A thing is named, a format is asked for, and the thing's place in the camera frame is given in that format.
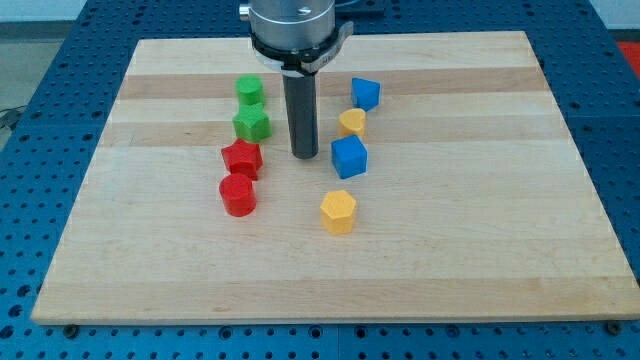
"plastic block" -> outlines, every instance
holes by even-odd
[[[236,80],[236,94],[240,105],[265,104],[262,80],[256,75],[243,75]]]
[[[367,171],[367,149],[357,135],[331,143],[331,162],[341,179]]]
[[[258,170],[262,167],[260,145],[237,139],[233,145],[222,148],[221,153],[229,172],[245,174],[251,180],[258,180]]]
[[[253,183],[245,174],[228,175],[220,182],[220,195],[227,213],[232,216],[245,216],[256,208],[256,195]]]
[[[338,117],[338,136],[358,135],[360,140],[364,140],[366,125],[367,113],[363,109],[347,110]]]
[[[238,115],[233,118],[236,136],[252,143],[271,136],[269,116],[264,113],[262,104],[240,105]]]
[[[350,233],[356,208],[356,199],[346,190],[328,192],[320,205],[322,225],[332,235]]]
[[[353,107],[369,111],[380,103],[380,83],[360,78],[351,79]]]

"green block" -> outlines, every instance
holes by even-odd
[[[240,105],[265,104],[262,80],[256,75],[243,75],[236,80],[236,94]]]
[[[262,104],[240,105],[238,115],[233,118],[236,136],[252,143],[271,136],[269,116],[264,113]]]

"blue cube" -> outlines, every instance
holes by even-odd
[[[360,78],[351,79],[353,107],[369,111],[380,103],[380,83]]]
[[[367,171],[367,149],[358,135],[351,135],[331,143],[331,162],[340,179]]]

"blue pegboard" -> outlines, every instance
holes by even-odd
[[[358,33],[524,30],[640,275],[640,83],[587,0],[388,0]],[[0,154],[0,359],[640,358],[640,322],[90,327],[29,320],[141,38],[244,36],[234,2],[89,0]]]

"yellow cube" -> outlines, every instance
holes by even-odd
[[[358,135],[364,140],[365,127],[367,125],[367,113],[359,108],[350,109],[338,117],[338,136],[343,138],[350,135]]]
[[[355,222],[356,207],[356,199],[346,190],[328,192],[320,205],[322,225],[331,235],[350,233]]]

